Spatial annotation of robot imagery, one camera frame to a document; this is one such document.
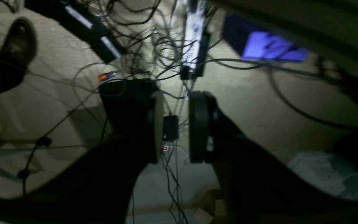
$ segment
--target floor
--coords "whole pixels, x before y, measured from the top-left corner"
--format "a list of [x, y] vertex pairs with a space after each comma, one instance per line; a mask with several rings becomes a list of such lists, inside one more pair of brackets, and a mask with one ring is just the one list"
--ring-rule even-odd
[[[169, 12], [171, 2], [164, 2], [161, 7], [164, 12]], [[219, 39], [224, 15], [223, 10], [218, 11], [211, 23], [212, 42]], [[35, 140], [78, 105], [79, 100], [75, 91], [78, 92], [80, 99], [86, 95], [86, 92], [80, 89], [48, 79], [71, 83], [79, 68], [98, 62], [99, 59], [86, 43], [79, 41], [57, 22], [25, 9], [16, 15], [0, 10], [0, 46], [10, 23], [19, 16], [30, 19], [37, 30], [39, 49], [30, 70], [41, 76], [28, 74], [22, 85], [0, 96], [0, 134], [7, 139]], [[239, 58], [224, 41], [214, 47], [210, 55], [215, 58]], [[316, 55], [310, 54], [304, 63], [282, 65], [315, 71], [315, 57]], [[111, 70], [110, 65], [98, 65], [86, 69], [79, 74], [77, 83], [95, 86], [98, 74], [109, 70]], [[209, 63], [206, 66], [205, 76], [197, 81], [195, 89], [209, 91], [215, 95], [220, 108], [237, 126], [250, 139], [262, 145], [283, 163], [290, 161], [300, 151], [330, 149], [337, 139], [347, 133], [314, 123], [292, 111], [274, 94], [265, 73], [263, 68], [238, 71]], [[358, 125], [358, 106], [341, 95], [333, 86], [302, 79], [285, 72], [277, 71], [275, 76], [284, 94], [302, 110], [322, 119]], [[177, 95], [180, 91], [179, 79], [163, 81], [161, 88]], [[174, 99], [168, 101], [171, 108], [174, 108], [176, 101]], [[96, 118], [89, 116], [84, 108], [81, 108], [50, 135], [53, 146], [84, 147], [38, 152], [31, 166], [39, 172], [29, 178], [28, 189], [35, 189], [48, 182], [84, 154], [87, 146], [91, 146], [99, 138], [100, 122], [105, 119], [101, 101], [94, 96], [87, 101], [86, 106]], [[183, 111], [181, 121], [186, 119], [186, 103]], [[183, 201], [186, 208], [194, 208], [207, 190], [217, 189], [219, 184], [210, 165], [185, 164], [189, 154], [186, 133], [181, 136], [179, 146], [177, 160]], [[16, 174], [23, 169], [25, 162], [25, 156], [18, 156], [0, 160], [0, 166]], [[9, 198], [20, 194], [19, 183], [0, 177], [0, 197]], [[161, 164], [150, 165], [143, 171], [136, 183], [134, 195], [136, 214], [167, 211], [171, 199], [167, 192], [167, 180]]]

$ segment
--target person's leg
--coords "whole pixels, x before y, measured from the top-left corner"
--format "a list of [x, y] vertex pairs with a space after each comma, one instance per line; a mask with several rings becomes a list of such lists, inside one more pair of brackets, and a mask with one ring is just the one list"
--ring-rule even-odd
[[0, 93], [18, 86], [37, 50], [35, 30], [29, 20], [13, 22], [0, 50]]

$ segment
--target brown shoe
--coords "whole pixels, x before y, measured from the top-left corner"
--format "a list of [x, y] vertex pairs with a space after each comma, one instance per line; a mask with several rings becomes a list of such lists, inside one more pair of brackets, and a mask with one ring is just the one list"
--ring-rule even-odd
[[37, 37], [31, 22], [15, 20], [0, 50], [0, 93], [18, 86], [37, 52]]
[[32, 23], [19, 17], [9, 28], [4, 45], [0, 50], [0, 60], [21, 68], [27, 68], [37, 52], [37, 36]]

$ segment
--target power adapter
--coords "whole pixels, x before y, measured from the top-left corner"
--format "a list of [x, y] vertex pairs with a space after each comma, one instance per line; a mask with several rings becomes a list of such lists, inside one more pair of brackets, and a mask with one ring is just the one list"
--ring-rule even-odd
[[178, 116], [165, 116], [163, 140], [165, 142], [174, 142], [179, 138]]

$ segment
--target shoe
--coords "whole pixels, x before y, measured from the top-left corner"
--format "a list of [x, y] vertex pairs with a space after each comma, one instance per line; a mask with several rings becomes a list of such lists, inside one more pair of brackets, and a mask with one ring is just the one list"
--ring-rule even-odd
[[0, 93], [18, 86], [37, 52], [37, 36], [32, 23], [19, 17], [15, 20], [0, 50]]
[[37, 52], [37, 36], [31, 21], [19, 17], [9, 28], [0, 50], [0, 60], [27, 68]]

